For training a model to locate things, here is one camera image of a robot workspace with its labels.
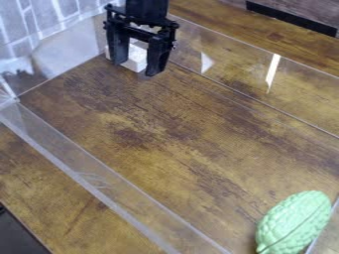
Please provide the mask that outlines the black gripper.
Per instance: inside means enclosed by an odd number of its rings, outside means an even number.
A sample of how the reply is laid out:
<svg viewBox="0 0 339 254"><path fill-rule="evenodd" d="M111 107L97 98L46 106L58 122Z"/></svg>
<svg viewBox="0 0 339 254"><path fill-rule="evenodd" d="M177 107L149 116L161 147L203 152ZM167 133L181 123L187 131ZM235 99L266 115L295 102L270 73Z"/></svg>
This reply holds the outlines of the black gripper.
<svg viewBox="0 0 339 254"><path fill-rule="evenodd" d="M179 24L167 18L169 5L170 0L125 0L122 7L105 6L111 61L115 65L127 62L130 39L147 42L147 76L165 70L175 48Z"/></svg>

